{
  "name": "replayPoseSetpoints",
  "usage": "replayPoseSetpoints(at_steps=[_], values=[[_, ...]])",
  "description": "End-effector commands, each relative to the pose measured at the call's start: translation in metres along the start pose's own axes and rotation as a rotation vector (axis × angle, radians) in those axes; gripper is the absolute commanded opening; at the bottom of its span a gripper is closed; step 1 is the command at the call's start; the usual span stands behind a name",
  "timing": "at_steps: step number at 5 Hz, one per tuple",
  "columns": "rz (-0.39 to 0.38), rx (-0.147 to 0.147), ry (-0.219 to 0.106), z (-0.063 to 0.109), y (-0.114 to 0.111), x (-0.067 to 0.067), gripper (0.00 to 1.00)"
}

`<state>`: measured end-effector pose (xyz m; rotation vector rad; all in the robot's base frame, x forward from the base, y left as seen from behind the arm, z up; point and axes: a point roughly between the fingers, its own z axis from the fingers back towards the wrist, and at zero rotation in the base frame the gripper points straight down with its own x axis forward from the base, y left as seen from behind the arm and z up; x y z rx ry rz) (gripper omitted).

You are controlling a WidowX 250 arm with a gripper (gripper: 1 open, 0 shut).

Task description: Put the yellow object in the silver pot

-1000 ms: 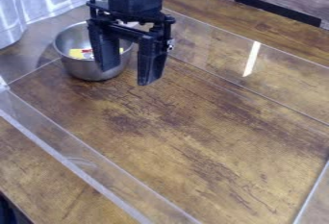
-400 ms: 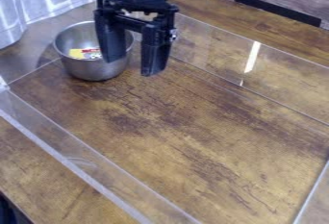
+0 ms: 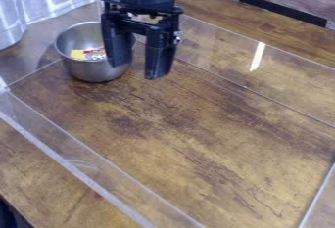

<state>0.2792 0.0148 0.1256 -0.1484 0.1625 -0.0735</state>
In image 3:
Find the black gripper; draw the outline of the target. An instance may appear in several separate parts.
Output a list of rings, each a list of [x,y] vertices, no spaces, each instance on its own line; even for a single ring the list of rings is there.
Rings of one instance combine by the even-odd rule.
[[[132,33],[147,35],[145,78],[168,75],[181,41],[175,0],[101,0],[100,30],[105,57],[113,68],[132,61]]]

